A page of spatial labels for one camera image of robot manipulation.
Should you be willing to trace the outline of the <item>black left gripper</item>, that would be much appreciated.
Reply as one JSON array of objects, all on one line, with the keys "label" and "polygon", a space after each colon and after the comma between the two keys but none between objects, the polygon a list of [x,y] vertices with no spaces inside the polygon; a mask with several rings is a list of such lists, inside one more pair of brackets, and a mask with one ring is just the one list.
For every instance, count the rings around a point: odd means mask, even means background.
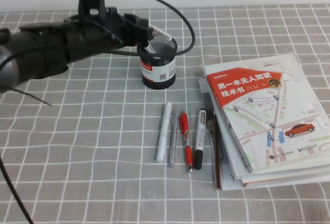
[{"label": "black left gripper", "polygon": [[126,46],[147,44],[153,39],[149,20],[135,14],[117,12],[115,7],[106,9],[106,16],[98,14],[74,15],[64,20],[65,61],[72,63],[102,51],[116,51]]}]

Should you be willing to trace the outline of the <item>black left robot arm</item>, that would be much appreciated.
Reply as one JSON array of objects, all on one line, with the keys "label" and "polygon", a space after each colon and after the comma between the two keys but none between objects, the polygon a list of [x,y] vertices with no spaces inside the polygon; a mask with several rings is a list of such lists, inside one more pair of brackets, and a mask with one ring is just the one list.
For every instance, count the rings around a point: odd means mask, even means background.
[{"label": "black left robot arm", "polygon": [[134,14],[74,15],[62,22],[32,23],[10,33],[1,29],[1,92],[31,79],[64,73],[68,65],[100,53],[114,53],[152,38],[149,21]]}]

